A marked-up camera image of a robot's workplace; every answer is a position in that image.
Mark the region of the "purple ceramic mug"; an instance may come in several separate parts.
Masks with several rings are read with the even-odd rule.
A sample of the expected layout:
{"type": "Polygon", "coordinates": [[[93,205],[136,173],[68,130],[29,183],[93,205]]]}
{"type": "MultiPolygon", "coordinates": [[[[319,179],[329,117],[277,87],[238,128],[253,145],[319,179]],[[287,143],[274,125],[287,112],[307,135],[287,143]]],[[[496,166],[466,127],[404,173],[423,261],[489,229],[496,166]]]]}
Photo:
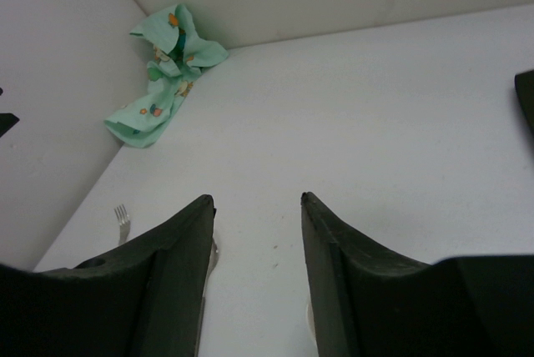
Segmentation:
{"type": "Polygon", "coordinates": [[[310,332],[310,337],[313,340],[313,342],[315,343],[316,342],[315,321],[314,321],[313,308],[312,308],[312,305],[311,305],[310,298],[308,298],[306,300],[305,318],[306,318],[308,331],[310,332]]]}

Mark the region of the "silver fork patterned handle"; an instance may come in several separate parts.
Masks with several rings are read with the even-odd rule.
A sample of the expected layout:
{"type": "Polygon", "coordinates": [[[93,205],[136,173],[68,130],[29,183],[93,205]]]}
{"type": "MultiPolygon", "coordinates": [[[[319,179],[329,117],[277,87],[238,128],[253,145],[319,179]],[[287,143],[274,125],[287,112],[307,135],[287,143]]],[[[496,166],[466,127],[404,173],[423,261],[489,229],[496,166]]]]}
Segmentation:
{"type": "Polygon", "coordinates": [[[127,241],[129,233],[130,233],[130,225],[131,225],[130,217],[123,204],[120,204],[113,211],[115,212],[116,218],[118,220],[118,227],[119,227],[118,245],[122,245],[127,241]]]}

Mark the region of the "green cartoon print cloth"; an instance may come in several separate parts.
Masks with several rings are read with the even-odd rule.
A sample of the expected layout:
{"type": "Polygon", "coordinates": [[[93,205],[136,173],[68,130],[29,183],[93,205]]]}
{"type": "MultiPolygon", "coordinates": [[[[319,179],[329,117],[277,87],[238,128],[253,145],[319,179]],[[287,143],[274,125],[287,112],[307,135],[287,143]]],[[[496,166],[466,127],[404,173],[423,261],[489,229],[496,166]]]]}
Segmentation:
{"type": "Polygon", "coordinates": [[[221,44],[199,36],[183,3],[149,15],[130,35],[153,48],[153,59],[146,67],[147,94],[118,109],[104,120],[104,126],[123,143],[146,148],[168,127],[194,82],[229,53],[221,44]]]}

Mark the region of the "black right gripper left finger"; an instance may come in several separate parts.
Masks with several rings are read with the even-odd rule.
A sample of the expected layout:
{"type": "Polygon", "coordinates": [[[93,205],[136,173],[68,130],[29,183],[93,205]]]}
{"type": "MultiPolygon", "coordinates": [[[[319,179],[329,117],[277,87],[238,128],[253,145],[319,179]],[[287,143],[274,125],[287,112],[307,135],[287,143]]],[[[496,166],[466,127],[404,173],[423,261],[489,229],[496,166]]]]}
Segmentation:
{"type": "Polygon", "coordinates": [[[214,216],[203,195],[74,268],[3,266],[2,355],[196,355],[214,216]]]}

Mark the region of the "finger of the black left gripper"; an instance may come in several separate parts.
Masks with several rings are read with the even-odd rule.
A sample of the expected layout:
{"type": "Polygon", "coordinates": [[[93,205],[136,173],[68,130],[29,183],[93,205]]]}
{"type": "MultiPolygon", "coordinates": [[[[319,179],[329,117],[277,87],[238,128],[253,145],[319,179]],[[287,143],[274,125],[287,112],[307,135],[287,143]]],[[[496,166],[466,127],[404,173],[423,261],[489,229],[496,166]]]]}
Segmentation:
{"type": "Polygon", "coordinates": [[[7,133],[19,122],[19,118],[13,113],[0,113],[0,137],[7,133]]]}

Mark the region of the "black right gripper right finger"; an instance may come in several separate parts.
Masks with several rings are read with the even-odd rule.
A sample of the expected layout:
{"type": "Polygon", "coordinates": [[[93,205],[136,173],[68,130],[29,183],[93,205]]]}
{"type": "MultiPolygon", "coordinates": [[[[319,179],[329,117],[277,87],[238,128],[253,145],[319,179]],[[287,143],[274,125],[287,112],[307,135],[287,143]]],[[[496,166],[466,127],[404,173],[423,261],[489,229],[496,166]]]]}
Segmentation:
{"type": "Polygon", "coordinates": [[[301,198],[305,264],[322,356],[530,356],[533,257],[424,264],[301,198]]]}

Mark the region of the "square brown glazed plate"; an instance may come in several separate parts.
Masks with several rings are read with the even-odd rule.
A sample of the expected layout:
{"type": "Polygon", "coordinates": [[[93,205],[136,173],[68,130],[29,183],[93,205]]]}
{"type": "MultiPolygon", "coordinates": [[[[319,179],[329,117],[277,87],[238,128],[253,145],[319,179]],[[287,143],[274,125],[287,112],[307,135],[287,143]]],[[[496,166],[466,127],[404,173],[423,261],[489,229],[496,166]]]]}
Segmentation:
{"type": "Polygon", "coordinates": [[[534,71],[518,73],[514,77],[514,85],[518,103],[521,107],[526,123],[534,132],[534,71]]]}

